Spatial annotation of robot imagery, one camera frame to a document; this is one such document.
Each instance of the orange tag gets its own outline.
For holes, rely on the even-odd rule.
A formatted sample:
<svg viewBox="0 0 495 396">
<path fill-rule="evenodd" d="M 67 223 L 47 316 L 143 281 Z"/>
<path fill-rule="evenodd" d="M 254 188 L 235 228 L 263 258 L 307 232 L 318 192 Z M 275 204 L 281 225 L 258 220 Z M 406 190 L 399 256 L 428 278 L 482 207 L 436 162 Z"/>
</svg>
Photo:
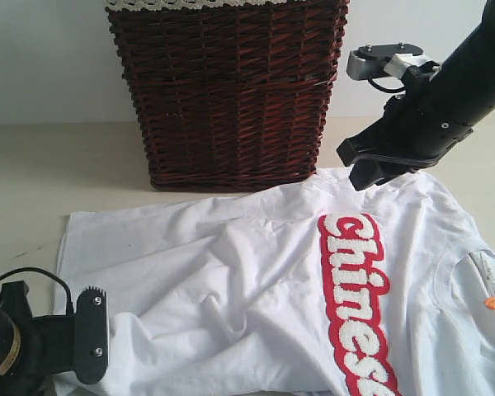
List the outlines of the orange tag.
<svg viewBox="0 0 495 396">
<path fill-rule="evenodd" d="M 486 305 L 486 308 L 494 311 L 495 310 L 495 297 L 490 297 L 489 299 L 484 301 L 484 305 Z"/>
</svg>

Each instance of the brown wicker basket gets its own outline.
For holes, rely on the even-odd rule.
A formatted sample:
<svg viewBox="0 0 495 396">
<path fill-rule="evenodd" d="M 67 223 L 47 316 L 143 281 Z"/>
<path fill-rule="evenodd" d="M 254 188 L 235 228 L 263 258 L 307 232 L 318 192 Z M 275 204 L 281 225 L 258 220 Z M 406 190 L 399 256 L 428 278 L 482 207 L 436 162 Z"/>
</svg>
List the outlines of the brown wicker basket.
<svg viewBox="0 0 495 396">
<path fill-rule="evenodd" d="M 152 185 L 257 191 L 315 172 L 347 3 L 106 9 Z"/>
</svg>

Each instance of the beige tabletop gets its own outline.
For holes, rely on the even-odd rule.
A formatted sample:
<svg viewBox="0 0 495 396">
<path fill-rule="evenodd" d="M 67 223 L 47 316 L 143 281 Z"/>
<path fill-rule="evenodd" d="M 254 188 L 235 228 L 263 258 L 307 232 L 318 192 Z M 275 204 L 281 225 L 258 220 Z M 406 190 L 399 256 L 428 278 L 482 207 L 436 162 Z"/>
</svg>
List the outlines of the beige tabletop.
<svg viewBox="0 0 495 396">
<path fill-rule="evenodd" d="M 341 163 L 335 148 L 374 119 L 330 119 L 320 167 Z M 495 114 L 431 170 L 477 221 L 495 250 Z M 208 194 L 157 192 L 136 124 L 0 126 L 0 275 L 20 266 L 54 271 L 67 216 L 192 200 Z M 31 288 L 34 314 L 51 310 L 52 285 L 17 277 Z"/>
</svg>

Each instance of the white wall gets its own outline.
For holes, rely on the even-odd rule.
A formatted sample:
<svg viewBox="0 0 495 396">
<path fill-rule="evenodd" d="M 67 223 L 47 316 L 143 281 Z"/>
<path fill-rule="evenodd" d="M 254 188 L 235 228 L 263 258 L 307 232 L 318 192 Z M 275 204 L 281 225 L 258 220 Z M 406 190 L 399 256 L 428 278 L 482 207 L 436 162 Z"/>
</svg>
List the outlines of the white wall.
<svg viewBox="0 0 495 396">
<path fill-rule="evenodd" d="M 483 4 L 354 0 L 329 115 L 379 115 L 387 99 L 346 76 L 348 51 L 404 41 L 443 60 Z M 108 27 L 102 0 L 0 0 L 0 124 L 134 120 Z"/>
</svg>

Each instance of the white lace trim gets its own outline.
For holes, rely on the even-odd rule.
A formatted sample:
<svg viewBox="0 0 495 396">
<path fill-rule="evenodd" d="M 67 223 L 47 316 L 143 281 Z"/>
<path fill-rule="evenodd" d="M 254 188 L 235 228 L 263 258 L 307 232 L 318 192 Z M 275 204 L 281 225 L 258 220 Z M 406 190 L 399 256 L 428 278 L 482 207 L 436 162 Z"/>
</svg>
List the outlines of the white lace trim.
<svg viewBox="0 0 495 396">
<path fill-rule="evenodd" d="M 149 11 L 162 9 L 181 10 L 182 8 L 200 10 L 203 7 L 222 7 L 225 5 L 233 7 L 243 6 L 244 4 L 261 6 L 267 2 L 282 4 L 283 2 L 287 2 L 287 0 L 105 0 L 105 6 L 114 11 L 139 11 L 143 9 Z"/>
</svg>

